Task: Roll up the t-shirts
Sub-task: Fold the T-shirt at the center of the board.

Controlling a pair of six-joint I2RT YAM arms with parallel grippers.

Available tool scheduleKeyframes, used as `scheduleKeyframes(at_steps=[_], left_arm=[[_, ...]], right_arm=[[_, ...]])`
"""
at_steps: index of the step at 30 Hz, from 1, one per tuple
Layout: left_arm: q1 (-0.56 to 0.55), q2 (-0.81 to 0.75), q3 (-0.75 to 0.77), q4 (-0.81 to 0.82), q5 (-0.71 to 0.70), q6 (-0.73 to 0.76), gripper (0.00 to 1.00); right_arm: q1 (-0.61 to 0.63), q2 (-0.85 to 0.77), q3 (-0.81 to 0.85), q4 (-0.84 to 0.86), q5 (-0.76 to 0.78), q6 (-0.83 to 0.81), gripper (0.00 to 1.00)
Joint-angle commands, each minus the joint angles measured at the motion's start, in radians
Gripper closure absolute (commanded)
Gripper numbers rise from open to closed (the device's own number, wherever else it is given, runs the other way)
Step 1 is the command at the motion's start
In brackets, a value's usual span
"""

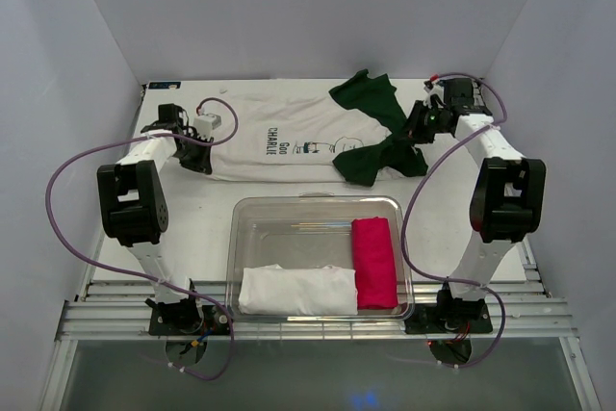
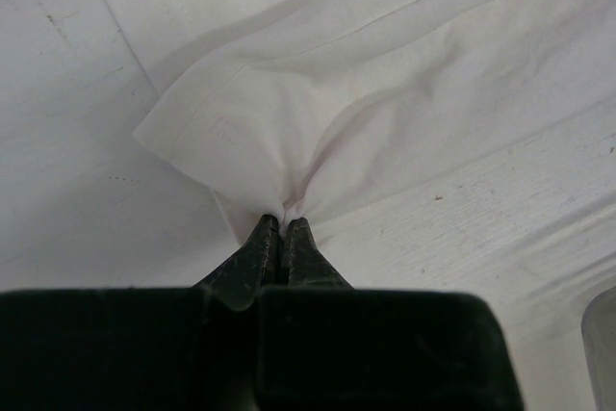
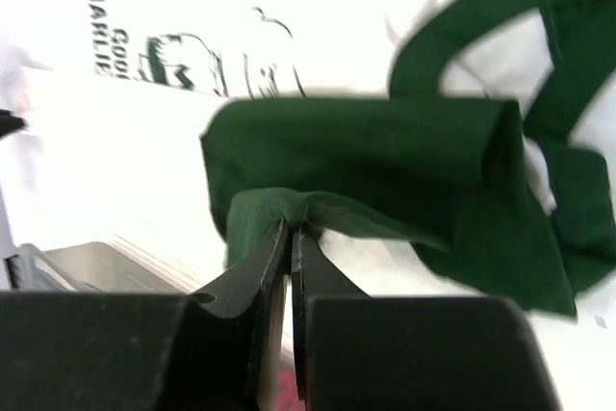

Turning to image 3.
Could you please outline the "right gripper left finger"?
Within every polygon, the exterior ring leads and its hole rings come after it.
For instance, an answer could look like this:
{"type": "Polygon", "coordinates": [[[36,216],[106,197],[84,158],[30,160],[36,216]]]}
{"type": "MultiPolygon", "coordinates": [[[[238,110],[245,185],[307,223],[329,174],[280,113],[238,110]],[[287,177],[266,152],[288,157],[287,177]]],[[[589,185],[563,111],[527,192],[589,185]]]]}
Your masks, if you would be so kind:
{"type": "Polygon", "coordinates": [[[290,248],[279,220],[241,262],[186,297],[159,409],[274,409],[290,248]]]}

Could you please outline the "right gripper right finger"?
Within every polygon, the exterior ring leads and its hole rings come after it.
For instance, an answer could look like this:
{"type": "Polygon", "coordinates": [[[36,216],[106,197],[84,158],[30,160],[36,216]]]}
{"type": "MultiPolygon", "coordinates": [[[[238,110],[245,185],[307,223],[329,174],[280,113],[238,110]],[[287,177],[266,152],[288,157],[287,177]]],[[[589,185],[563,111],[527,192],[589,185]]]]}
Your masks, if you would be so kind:
{"type": "Polygon", "coordinates": [[[293,234],[291,250],[295,378],[298,397],[309,410],[308,329],[309,305],[313,298],[370,296],[346,277],[324,255],[310,227],[300,227],[293,234]]]}

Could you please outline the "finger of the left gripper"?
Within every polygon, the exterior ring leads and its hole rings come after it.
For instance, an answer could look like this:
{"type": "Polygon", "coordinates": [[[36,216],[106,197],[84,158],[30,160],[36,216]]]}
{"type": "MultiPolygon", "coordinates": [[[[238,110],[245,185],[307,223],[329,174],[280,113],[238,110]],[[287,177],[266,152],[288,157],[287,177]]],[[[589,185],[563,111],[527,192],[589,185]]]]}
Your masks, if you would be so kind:
{"type": "Polygon", "coordinates": [[[26,121],[7,110],[0,111],[0,138],[5,138],[27,126],[26,121]]]}

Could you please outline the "white and green t-shirt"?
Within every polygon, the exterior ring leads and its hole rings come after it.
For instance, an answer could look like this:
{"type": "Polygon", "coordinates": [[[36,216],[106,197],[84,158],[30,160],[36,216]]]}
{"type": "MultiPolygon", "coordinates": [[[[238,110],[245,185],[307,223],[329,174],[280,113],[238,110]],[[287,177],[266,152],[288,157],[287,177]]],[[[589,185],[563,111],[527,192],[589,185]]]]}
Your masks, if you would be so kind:
{"type": "Polygon", "coordinates": [[[384,293],[615,308],[615,0],[1,0],[1,103],[227,265],[284,219],[393,242],[384,293]]]}

